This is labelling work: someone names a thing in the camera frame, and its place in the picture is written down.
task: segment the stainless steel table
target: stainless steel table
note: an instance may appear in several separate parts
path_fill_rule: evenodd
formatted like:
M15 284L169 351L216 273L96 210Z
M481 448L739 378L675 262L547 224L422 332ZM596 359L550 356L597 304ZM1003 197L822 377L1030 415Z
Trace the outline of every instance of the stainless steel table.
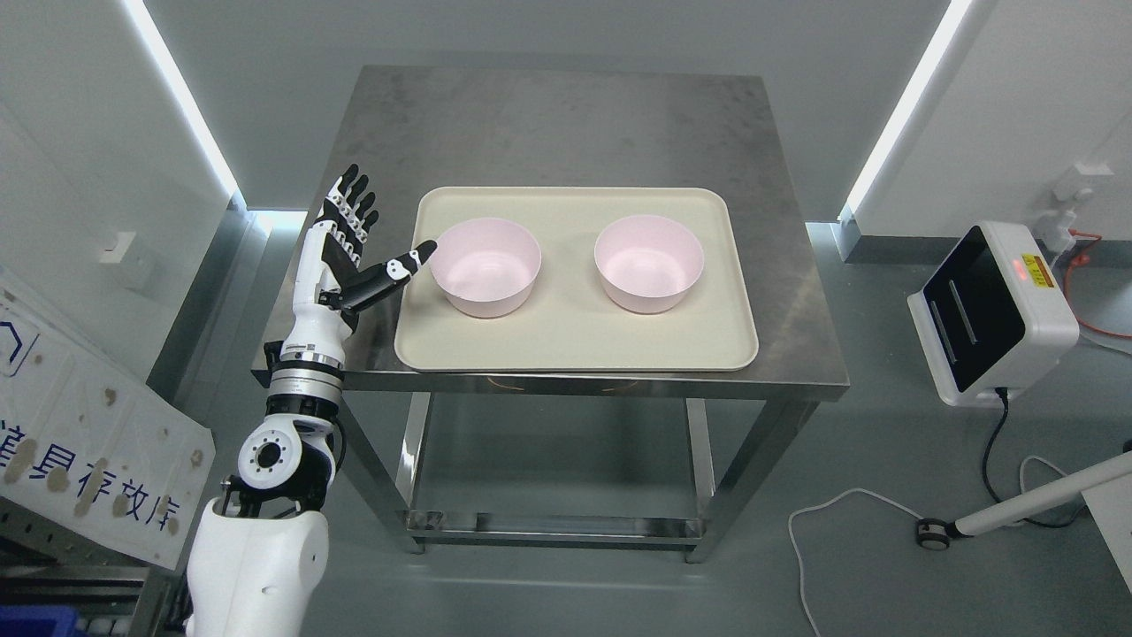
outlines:
M439 186L702 187L727 201L760 352L728 373L417 373L393 351L400 299L362 315L345 389L413 393L396 480L354 416L344 471L408 550L422 543L661 545L702 561L821 402L849 388L774 119L757 77L365 67L319 192L351 162L370 175L381 221L363 265L409 246L420 198ZM290 330L291 284L264 341ZM263 355L252 362L266 379ZM432 393L686 399L695 518L514 517L414 509ZM704 399L764 401L715 484Z

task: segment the white wall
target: white wall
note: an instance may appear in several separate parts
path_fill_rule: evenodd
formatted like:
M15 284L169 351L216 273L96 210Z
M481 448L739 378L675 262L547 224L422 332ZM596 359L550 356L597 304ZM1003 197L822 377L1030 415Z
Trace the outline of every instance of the white wall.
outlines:
M1077 226L1132 239L1132 3L998 0L926 126L856 218L865 234L1031 222L1075 161L1116 181Z
M147 0L252 207L314 200L366 63L761 75L832 219L946 0Z
M0 6L0 265L145 380L232 192L118 2ZM115 231L148 284L97 262Z

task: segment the metal rack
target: metal rack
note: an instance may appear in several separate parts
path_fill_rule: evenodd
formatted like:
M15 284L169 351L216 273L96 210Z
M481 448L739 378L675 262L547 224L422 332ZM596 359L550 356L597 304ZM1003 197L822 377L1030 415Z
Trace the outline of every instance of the metal rack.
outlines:
M346 391L412 393L396 479L349 410L344 471L402 546L472 542L664 548L706 559L821 402L849 379L757 77L365 67L323 178L358 163L381 222L366 262L409 244L417 204L439 186L701 187L728 204L760 354L719 373L417 373L393 351L400 300L362 315ZM264 342L291 328L297 256ZM252 371L266 381L261 355ZM414 508L432 394L685 401L697 511L686 518L514 516ZM717 484L705 399L765 402Z
M0 604L68 605L92 636L149 637L170 582L163 569L0 498Z

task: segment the black screen panel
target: black screen panel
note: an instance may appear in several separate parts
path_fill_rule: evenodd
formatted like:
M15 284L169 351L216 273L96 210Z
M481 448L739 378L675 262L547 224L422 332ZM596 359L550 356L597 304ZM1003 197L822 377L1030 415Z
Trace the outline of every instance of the black screen panel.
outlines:
M1022 315L978 226L927 282L924 296L959 391L967 391L1026 335Z

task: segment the robotic hand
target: robotic hand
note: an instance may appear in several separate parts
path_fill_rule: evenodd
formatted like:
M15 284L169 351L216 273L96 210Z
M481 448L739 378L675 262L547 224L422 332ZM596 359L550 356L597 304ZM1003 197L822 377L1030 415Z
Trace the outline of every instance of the robotic hand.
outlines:
M342 342L357 329L361 310L408 283L436 250L435 241L424 241L359 270L378 213L370 212L374 192L361 196L369 178L358 172L351 165L335 181L307 230L292 299L294 328L286 341L264 346L272 372L267 415L245 440L223 499L201 513L188 566L195 608L189 637L297 636L326 570L329 539L319 509L341 465L331 444L340 456L344 451L345 441L333 433L342 402ZM291 508L260 517L263 505L276 499Z

